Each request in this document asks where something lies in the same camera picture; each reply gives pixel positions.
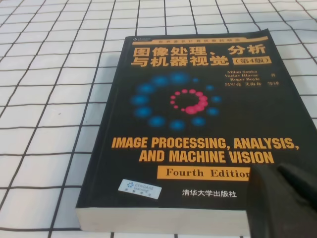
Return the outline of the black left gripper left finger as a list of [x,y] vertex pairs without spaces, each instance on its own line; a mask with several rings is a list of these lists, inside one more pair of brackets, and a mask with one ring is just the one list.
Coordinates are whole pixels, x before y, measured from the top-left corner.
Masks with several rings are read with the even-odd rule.
[[251,168],[246,196],[250,236],[315,238],[317,205],[299,195],[277,168]]

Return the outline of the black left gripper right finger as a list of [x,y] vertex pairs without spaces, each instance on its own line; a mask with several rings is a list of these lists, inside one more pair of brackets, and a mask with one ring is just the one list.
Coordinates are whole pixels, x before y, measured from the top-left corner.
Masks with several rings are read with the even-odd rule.
[[291,164],[280,164],[277,169],[299,195],[311,205],[317,204],[317,177],[315,175]]

